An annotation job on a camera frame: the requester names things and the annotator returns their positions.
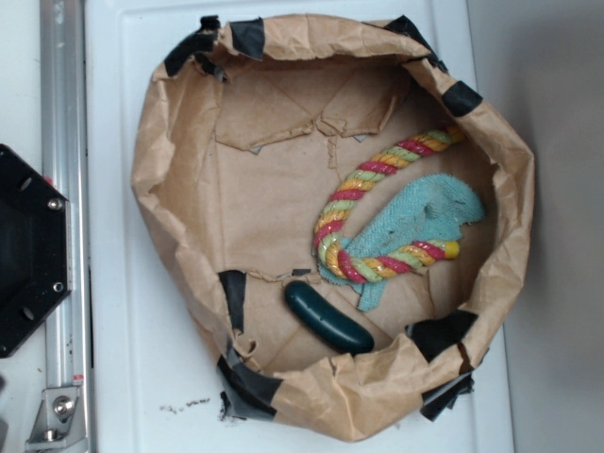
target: multicolored rope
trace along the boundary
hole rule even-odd
[[[417,241],[379,257],[351,257],[342,249],[340,231],[357,202],[376,183],[422,157],[445,151],[464,138],[457,126],[433,129],[399,142],[359,165],[329,198],[314,227],[313,247],[319,261],[337,277],[354,283],[377,283],[412,269],[430,266],[437,260],[455,259],[460,253],[460,245],[455,241],[439,240]]]

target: wall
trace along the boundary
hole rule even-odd
[[[40,170],[40,5],[37,0],[0,2],[0,42],[0,143]]]
[[[604,445],[604,3],[468,0],[478,89],[528,142],[528,281],[505,325],[516,451]]]

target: blue towel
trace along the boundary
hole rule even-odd
[[[351,257],[378,257],[413,241],[457,241],[461,225],[484,217],[480,199],[463,181],[446,174],[415,179],[402,189],[354,239],[342,238]],[[319,265],[321,276],[336,285],[350,285],[359,294],[359,310],[379,304],[387,280],[379,283],[351,283]]]

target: black duct tape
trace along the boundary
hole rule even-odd
[[[467,115],[478,107],[481,102],[482,96],[461,81],[457,82],[443,94],[445,107],[455,117]]]
[[[264,21],[259,17],[253,21],[231,22],[233,47],[251,59],[262,60],[264,55]]]
[[[444,318],[407,326],[406,331],[426,360],[432,361],[445,349],[463,340],[477,319],[478,316],[470,311],[455,310]]]
[[[424,407],[420,410],[420,413],[433,422],[445,408],[453,409],[458,396],[472,392],[474,392],[474,380],[470,373],[466,373],[445,385],[422,394]]]
[[[245,302],[246,275],[241,271],[224,271],[218,274],[225,289],[228,314],[233,328],[243,332],[243,303]]]
[[[441,60],[439,60],[438,56],[436,55],[430,44],[428,44],[426,39],[417,29],[417,26],[415,26],[415,24],[407,16],[400,16],[398,19],[395,19],[394,21],[384,26],[384,28],[386,30],[392,31],[393,33],[408,36],[412,40],[422,44],[424,47],[426,47],[427,50],[430,51],[430,53],[426,56],[430,64],[432,64],[432,66],[436,66],[444,73],[447,71],[445,64]]]
[[[178,74],[182,69],[182,65],[191,55],[196,56],[205,73],[215,74],[216,66],[213,63],[208,64],[210,62],[208,58],[201,58],[200,52],[211,52],[213,50],[214,41],[216,41],[220,28],[220,21],[218,16],[204,16],[200,22],[201,28],[182,40],[163,61],[168,76],[172,77]]]
[[[218,371],[230,403],[229,415],[272,421],[277,411],[271,406],[282,380],[250,370],[233,348],[218,360]]]

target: screw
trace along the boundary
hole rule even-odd
[[[76,405],[74,401],[67,396],[59,396],[53,403],[53,411],[60,418],[66,418],[74,413]]]
[[[47,429],[42,436],[45,442],[54,442],[59,437],[59,433],[56,429],[52,428]]]
[[[50,200],[48,200],[48,203],[46,203],[46,206],[50,210],[62,210],[63,202],[58,198],[51,198]]]

